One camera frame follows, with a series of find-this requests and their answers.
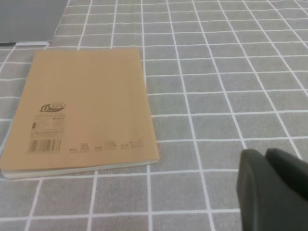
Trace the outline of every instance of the brown notebook cover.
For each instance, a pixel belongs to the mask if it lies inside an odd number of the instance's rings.
[[[36,53],[2,153],[2,170],[158,159],[137,49]]]

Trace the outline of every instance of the barcode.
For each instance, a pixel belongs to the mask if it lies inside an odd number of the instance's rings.
[[[58,152],[60,148],[61,139],[31,140],[28,152]]]

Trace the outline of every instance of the black object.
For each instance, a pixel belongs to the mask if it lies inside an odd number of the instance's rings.
[[[243,231],[308,231],[308,164],[279,149],[241,153]]]
[[[15,46],[16,42],[2,42],[0,43],[0,47],[11,47],[11,46]]]

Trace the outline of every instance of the gray tablecloth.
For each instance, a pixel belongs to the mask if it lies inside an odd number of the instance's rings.
[[[0,48],[0,144],[35,51],[130,46],[161,161],[0,179],[0,231],[239,231],[240,151],[308,160],[307,41],[307,1],[70,0],[48,47]]]

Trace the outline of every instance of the logo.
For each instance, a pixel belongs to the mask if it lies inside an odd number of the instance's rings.
[[[82,151],[88,151],[89,150],[89,145],[87,143],[82,143],[80,150]]]
[[[59,112],[65,108],[65,103],[50,103],[41,107],[40,112]]]

